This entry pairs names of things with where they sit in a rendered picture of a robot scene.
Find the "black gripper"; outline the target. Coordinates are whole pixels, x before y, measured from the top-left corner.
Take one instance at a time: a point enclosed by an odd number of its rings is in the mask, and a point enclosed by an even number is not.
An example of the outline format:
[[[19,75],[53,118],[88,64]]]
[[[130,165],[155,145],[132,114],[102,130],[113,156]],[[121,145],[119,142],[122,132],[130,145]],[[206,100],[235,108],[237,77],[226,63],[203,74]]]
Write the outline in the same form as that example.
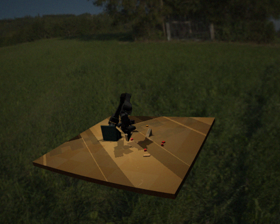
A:
[[[120,120],[120,121],[121,121],[121,120]],[[118,123],[118,124],[117,124],[117,127],[118,127],[118,128],[121,127],[121,130],[123,131],[123,133],[124,133],[124,134],[127,133],[127,135],[130,137],[131,131],[135,130],[136,127],[133,126],[133,125],[131,125],[131,126],[129,126],[129,125],[130,125],[130,124],[129,124],[129,120],[128,120],[126,123],[124,123],[124,122],[121,121],[121,123]]]

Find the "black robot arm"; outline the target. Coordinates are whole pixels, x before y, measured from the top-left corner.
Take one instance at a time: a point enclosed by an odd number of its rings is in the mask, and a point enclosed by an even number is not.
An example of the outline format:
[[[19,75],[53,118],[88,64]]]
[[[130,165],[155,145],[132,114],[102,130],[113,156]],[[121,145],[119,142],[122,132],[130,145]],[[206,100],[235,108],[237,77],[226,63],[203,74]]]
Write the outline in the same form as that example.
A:
[[[132,104],[130,103],[131,95],[129,93],[122,93],[120,95],[120,104],[116,112],[110,117],[109,126],[117,126],[119,123],[119,114],[121,121],[126,123],[129,120],[130,126],[134,124],[134,120],[128,118],[128,114],[132,113]]]

